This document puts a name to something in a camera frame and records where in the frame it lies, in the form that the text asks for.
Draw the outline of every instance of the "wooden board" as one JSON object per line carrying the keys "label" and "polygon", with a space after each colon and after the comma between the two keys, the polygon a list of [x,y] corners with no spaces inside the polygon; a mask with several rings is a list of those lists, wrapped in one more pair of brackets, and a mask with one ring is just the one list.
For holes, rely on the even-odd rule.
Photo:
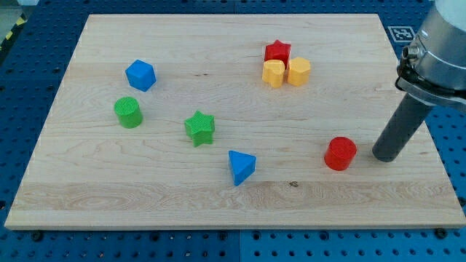
{"label": "wooden board", "polygon": [[[312,61],[309,84],[261,80],[265,45]],[[157,67],[148,92],[126,67]],[[403,97],[376,15],[91,15],[9,213],[9,229],[398,229],[461,227],[465,216],[423,125],[392,163],[371,147]],[[143,124],[119,126],[137,98]],[[193,148],[183,121],[216,117]],[[328,142],[358,145],[344,172]],[[234,187],[228,150],[257,156]]]}

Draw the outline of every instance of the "yellow hexagonal block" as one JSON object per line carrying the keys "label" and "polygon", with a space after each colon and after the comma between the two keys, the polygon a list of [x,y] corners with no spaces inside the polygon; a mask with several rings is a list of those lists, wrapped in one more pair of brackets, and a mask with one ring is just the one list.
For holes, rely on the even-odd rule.
{"label": "yellow hexagonal block", "polygon": [[288,63],[288,83],[299,87],[309,81],[311,63],[308,59],[296,57]]}
{"label": "yellow hexagonal block", "polygon": [[283,74],[285,73],[285,64],[281,60],[268,60],[264,62],[262,71],[262,80],[274,88],[282,86]]}

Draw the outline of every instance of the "green cylinder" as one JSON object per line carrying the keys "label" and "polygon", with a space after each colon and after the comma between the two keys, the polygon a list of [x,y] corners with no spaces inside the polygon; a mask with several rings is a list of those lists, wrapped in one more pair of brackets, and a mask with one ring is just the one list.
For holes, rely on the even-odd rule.
{"label": "green cylinder", "polygon": [[114,106],[119,123],[124,128],[137,127],[143,121],[143,115],[139,109],[139,103],[135,98],[125,97],[118,99]]}

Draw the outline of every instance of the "toy block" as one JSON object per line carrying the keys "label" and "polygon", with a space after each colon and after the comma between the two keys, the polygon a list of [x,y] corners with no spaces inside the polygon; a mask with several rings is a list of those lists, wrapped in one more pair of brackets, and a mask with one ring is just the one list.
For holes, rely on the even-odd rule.
{"label": "toy block", "polygon": [[284,44],[279,40],[275,40],[273,44],[265,46],[264,62],[268,60],[281,60],[288,67],[288,59],[290,57],[291,44]]}
{"label": "toy block", "polygon": [[130,86],[143,92],[157,81],[152,65],[141,60],[134,61],[125,72]]}
{"label": "toy block", "polygon": [[139,103],[135,98],[125,97],[118,99],[114,106],[119,123],[124,128],[137,127],[143,121]]}
{"label": "toy block", "polygon": [[256,171],[256,157],[236,151],[228,151],[228,156],[234,185],[239,186]]}
{"label": "toy block", "polygon": [[331,169],[342,171],[350,166],[357,152],[356,145],[349,138],[337,137],[330,141],[324,160]]}
{"label": "toy block", "polygon": [[274,88],[282,86],[283,75],[285,74],[285,65],[281,60],[268,60],[264,62],[262,70],[262,80]]}
{"label": "toy block", "polygon": [[290,60],[288,66],[288,83],[299,87],[309,81],[311,73],[311,63],[302,57]]}
{"label": "toy block", "polygon": [[196,111],[193,117],[184,121],[184,127],[186,134],[192,139],[194,147],[203,143],[213,143],[213,132],[216,129],[213,116]]}

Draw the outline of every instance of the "red star block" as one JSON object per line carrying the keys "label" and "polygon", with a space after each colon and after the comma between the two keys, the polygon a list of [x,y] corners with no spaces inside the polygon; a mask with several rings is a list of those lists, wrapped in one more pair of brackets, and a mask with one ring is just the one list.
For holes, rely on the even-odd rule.
{"label": "red star block", "polygon": [[265,59],[267,60],[281,60],[288,67],[288,58],[290,57],[291,44],[283,44],[281,41],[275,40],[273,44],[265,46]]}

